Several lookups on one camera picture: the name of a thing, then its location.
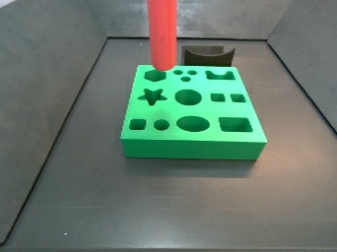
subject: gray floor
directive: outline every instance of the gray floor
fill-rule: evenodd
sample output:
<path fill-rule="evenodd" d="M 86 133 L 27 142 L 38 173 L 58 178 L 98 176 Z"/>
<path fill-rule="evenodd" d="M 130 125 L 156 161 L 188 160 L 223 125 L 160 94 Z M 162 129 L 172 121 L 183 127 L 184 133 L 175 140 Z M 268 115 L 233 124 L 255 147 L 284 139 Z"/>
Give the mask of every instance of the gray floor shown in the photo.
<path fill-rule="evenodd" d="M 124 157 L 149 44 L 113 39 L 3 248 L 337 248 L 332 129 L 267 42 L 187 44 L 237 48 L 233 65 L 269 138 L 259 161 Z"/>

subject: shape sorter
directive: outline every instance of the shape sorter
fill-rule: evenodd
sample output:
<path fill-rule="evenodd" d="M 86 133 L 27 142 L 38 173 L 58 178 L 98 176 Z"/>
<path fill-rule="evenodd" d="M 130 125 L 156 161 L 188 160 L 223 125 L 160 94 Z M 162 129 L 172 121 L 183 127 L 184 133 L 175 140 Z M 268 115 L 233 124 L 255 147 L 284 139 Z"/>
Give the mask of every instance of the shape sorter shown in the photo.
<path fill-rule="evenodd" d="M 253 159 L 268 139 L 237 68 L 137 68 L 122 131 L 129 158 Z"/>

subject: rectangular hole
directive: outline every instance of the rectangular hole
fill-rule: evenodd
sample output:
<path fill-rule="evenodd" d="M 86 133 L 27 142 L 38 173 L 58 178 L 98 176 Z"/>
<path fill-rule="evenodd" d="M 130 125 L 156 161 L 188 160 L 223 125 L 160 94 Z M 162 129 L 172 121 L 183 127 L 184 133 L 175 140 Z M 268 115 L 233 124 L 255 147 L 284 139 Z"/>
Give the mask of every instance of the rectangular hole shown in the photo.
<path fill-rule="evenodd" d="M 231 98 L 233 102 L 247 102 L 244 94 L 232 94 Z"/>
<path fill-rule="evenodd" d="M 217 102 L 225 102 L 224 94 L 211 94 L 211 100 Z"/>
<path fill-rule="evenodd" d="M 220 128 L 225 132 L 253 132 L 251 121 L 241 117 L 220 117 Z"/>
<path fill-rule="evenodd" d="M 144 130 L 146 126 L 146 120 L 145 119 L 132 119 L 130 121 L 130 130 Z"/>

